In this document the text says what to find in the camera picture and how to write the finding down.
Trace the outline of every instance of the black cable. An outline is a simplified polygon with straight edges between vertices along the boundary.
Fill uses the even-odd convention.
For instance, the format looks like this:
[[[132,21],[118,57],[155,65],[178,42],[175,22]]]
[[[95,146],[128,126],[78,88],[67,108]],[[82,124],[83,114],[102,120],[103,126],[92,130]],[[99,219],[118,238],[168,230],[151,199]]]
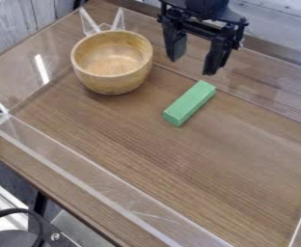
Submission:
[[[35,243],[32,245],[32,247],[42,247],[42,243],[43,243],[43,238],[44,238],[44,225],[43,225],[43,218],[42,216],[32,210],[24,209],[24,208],[11,208],[11,209],[6,209],[0,211],[0,218],[15,214],[15,213],[28,213],[30,215],[34,216],[34,218],[36,219],[38,223],[39,223],[39,236],[35,240]]]

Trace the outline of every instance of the green rectangular block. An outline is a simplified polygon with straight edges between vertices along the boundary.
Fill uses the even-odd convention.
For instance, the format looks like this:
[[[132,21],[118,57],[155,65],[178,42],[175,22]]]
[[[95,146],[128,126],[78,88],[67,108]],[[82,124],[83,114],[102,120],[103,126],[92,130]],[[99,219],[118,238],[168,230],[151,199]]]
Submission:
[[[166,120],[174,125],[182,126],[215,93],[216,87],[206,81],[199,81],[164,111]]]

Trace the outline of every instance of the wood grain surface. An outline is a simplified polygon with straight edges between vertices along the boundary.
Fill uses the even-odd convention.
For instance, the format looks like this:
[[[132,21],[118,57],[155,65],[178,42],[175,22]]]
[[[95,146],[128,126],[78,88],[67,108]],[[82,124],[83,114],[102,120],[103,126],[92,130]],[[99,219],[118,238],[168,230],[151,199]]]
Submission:
[[[107,22],[120,3],[128,1],[92,1],[88,11]],[[287,246],[301,215],[301,123],[283,115],[301,122],[301,68],[250,51],[235,53],[227,69],[207,79],[230,94],[219,91],[176,128],[162,112],[202,78],[207,43],[191,39],[186,60],[172,64],[162,28],[152,22],[143,27],[158,41],[158,65],[136,91],[123,96],[91,93],[70,69],[16,108],[16,115],[235,246]],[[8,52],[0,69],[15,52],[31,52],[38,41],[51,41],[58,62],[52,71],[60,71],[80,37],[74,14]],[[163,246],[2,138],[0,159],[119,244]]]

